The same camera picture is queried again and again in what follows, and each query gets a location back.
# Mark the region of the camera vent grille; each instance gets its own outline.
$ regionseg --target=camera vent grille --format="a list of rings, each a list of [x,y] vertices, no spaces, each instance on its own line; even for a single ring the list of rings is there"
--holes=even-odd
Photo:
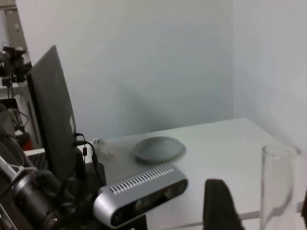
[[[118,185],[115,185],[113,187],[110,187],[110,190],[114,193],[114,194],[119,194],[122,193],[128,189],[134,188],[140,184],[146,183],[148,181],[157,179],[161,176],[164,176],[166,174],[169,174],[171,172],[173,172],[174,169],[172,169],[170,166],[165,166],[162,167],[160,169],[155,169],[153,171],[150,171],[146,174],[143,174],[141,176],[135,177],[131,180],[122,182]]]

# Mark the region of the glass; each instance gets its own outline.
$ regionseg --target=glass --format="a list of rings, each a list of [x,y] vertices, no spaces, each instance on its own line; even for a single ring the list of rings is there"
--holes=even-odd
[[[294,230],[294,163],[297,151],[262,148],[260,230]]]

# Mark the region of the gray disc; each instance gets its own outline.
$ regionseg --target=gray disc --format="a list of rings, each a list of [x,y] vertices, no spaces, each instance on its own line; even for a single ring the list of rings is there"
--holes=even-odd
[[[135,157],[148,163],[163,163],[183,154],[186,147],[180,141],[169,137],[145,139],[133,149]]]

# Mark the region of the white wall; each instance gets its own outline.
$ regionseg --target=white wall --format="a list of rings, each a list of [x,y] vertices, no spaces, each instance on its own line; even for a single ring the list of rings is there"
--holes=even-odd
[[[9,42],[9,41],[10,41],[10,37],[6,29],[5,13],[4,11],[0,10],[0,45],[4,42]]]
[[[234,0],[234,115],[305,151],[306,12],[306,0]]]
[[[79,132],[117,137],[233,117],[229,0],[18,0],[36,62],[56,44]]]

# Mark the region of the white table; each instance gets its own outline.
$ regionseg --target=white table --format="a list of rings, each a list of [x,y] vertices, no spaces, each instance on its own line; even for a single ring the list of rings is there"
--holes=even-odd
[[[137,163],[130,152],[139,141],[156,136],[173,137],[186,145],[187,153],[172,164],[188,177],[189,187],[182,196],[146,214],[149,230],[201,221],[204,183],[209,178],[223,179],[227,183],[238,213],[259,210],[261,148],[278,143],[274,137],[247,119],[236,119],[109,140],[107,144],[117,154],[117,161],[98,156],[105,166],[107,182],[113,183],[151,168]],[[297,168],[296,180],[299,183],[295,197],[301,201],[307,185],[304,159],[298,159]],[[243,224],[247,230],[259,229],[258,219]],[[202,227],[186,229],[200,230]],[[304,223],[297,215],[296,230],[303,229]]]

